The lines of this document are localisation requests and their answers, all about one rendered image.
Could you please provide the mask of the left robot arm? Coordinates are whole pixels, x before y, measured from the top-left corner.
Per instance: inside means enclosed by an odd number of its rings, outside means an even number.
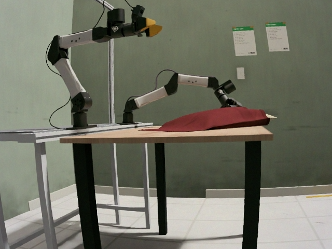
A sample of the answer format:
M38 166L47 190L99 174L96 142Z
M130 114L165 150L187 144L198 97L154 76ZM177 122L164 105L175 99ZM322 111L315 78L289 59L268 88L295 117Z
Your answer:
M164 87L162 87L158 90L155 90L142 97L129 100L126 103L125 109L123 111L124 112L123 113L123 122L117 123L117 124L120 124L120 125L138 124L138 123L134 123L133 114L131 114L131 113L146 104L149 104L149 103L156 101L160 98L163 98L165 96L175 94L177 92L176 89L178 87L178 84L215 88L216 90L215 89L213 89L213 90L215 90L214 94L216 95L218 100L222 95L230 94L231 92L236 90L236 88L231 80L228 80L225 83L219 85L219 82L216 78L188 76L188 75L174 73L173 76L171 77L170 81L168 82L168 84L164 85Z

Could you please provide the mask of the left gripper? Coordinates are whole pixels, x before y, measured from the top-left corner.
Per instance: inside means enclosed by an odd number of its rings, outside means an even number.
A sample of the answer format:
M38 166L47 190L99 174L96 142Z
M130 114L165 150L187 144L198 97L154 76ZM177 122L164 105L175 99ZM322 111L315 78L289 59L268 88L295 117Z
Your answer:
M219 101L221 103L221 108L225 107L236 107L234 104L236 103L236 100L233 98L228 98L227 95L223 95L219 98Z

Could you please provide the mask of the dark red pillowcase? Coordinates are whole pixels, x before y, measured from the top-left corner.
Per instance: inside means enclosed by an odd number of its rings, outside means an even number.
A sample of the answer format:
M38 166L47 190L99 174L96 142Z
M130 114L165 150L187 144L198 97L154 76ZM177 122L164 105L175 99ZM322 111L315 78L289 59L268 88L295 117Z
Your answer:
M267 126L270 118L262 109L225 107L185 115L166 122L159 129L143 131L191 132L216 129Z

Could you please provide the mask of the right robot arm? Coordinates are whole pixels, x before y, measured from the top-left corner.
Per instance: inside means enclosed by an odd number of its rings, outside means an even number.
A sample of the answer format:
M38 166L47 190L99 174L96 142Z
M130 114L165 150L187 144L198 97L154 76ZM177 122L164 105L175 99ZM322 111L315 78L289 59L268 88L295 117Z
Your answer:
M87 112L92 106L92 99L89 93L86 92L81 86L71 68L68 57L68 49L73 46L88 43L103 43L113 38L125 37L123 32L123 23L125 23L125 10L117 8L107 12L107 27L100 26L72 35L54 36L47 58L60 73L72 98L71 102L73 107L71 113L74 113L74 125L71 128L66 128L67 130L80 130L97 127L97 124L87 124L87 113L85 112Z

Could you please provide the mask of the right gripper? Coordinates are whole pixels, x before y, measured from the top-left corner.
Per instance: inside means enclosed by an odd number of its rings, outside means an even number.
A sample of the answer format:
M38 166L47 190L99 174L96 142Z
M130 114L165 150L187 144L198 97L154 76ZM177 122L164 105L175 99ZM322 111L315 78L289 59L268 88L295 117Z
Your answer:
M153 37L162 30L162 26L155 24L155 20L138 16L135 17L135 20L132 20L132 23L127 23L123 25L123 32L126 37L134 35L142 37L143 34L141 35L141 33L144 32L146 33L146 37Z

